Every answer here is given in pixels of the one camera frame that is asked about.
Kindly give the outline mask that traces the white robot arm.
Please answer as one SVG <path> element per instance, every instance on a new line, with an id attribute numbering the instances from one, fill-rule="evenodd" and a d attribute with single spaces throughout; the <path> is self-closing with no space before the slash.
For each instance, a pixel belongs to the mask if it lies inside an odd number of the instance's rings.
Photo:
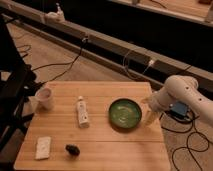
<path id="1" fill-rule="evenodd" d="M 168 77 L 160 90 L 142 100 L 149 107 L 142 123 L 152 124 L 161 112 L 168 111 L 177 101 L 186 104 L 202 122 L 213 128 L 213 100 L 198 91 L 198 81 L 194 77 L 181 75 Z"/>

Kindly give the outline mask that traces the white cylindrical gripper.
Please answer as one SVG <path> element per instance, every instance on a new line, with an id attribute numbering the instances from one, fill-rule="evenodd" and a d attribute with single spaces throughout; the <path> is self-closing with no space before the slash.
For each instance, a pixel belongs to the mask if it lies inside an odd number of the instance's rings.
<path id="1" fill-rule="evenodd" d="M 147 104 L 151 110 L 147 112 L 144 119 L 144 124 L 146 126 L 152 124 L 156 120 L 156 112 L 163 112 L 167 109 L 165 97 L 159 92 L 152 93 L 149 97 L 142 99 L 141 102 Z"/>

